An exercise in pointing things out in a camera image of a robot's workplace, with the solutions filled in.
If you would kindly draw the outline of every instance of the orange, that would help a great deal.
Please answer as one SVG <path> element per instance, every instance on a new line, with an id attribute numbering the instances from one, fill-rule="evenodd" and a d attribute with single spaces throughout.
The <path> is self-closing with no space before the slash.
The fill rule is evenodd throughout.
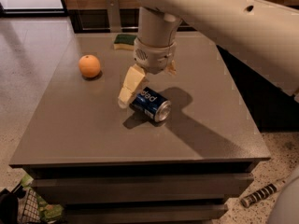
<path id="1" fill-rule="evenodd" d="M 100 74 L 101 63 L 95 56 L 85 55 L 78 61 L 78 68 L 84 77 L 93 78 Z"/>

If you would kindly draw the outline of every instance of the can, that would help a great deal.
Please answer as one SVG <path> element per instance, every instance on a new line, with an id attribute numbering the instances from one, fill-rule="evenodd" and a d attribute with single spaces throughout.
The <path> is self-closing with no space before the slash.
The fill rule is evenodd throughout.
<path id="1" fill-rule="evenodd" d="M 149 87 L 136 96 L 132 105 L 156 122 L 165 120 L 171 111 L 171 102 Z"/>

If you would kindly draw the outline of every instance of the gray tabletop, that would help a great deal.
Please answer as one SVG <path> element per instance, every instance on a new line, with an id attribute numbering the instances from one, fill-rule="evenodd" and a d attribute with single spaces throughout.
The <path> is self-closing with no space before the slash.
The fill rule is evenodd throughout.
<path id="1" fill-rule="evenodd" d="M 10 165 L 270 158 L 215 44 L 199 33 L 178 33 L 178 74 L 149 76 L 149 87 L 172 102 L 169 119 L 157 125 L 118 107 L 134 59 L 131 51 L 113 49 L 115 36 L 77 35 L 70 42 Z M 100 59 L 100 78 L 82 78 L 83 54 Z"/>

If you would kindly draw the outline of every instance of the green sponge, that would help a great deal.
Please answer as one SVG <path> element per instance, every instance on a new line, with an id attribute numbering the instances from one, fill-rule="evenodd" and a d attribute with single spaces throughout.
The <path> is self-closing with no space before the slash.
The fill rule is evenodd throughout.
<path id="1" fill-rule="evenodd" d="M 136 35 L 118 34 L 114 41 L 114 49 L 134 50 Z"/>

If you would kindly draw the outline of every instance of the floor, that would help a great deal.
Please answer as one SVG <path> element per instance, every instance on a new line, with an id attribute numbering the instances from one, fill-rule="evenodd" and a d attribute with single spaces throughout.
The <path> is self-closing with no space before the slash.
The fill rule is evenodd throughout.
<path id="1" fill-rule="evenodd" d="M 73 36 L 68 18 L 0 19 L 0 190 L 12 189 L 24 176 L 9 160 Z M 299 133 L 263 133 L 263 139 L 272 159 L 255 168 L 255 181 L 241 197 L 287 177 L 298 165 Z M 266 223 L 277 196 L 250 208 L 230 199 L 229 211 L 213 223 Z"/>

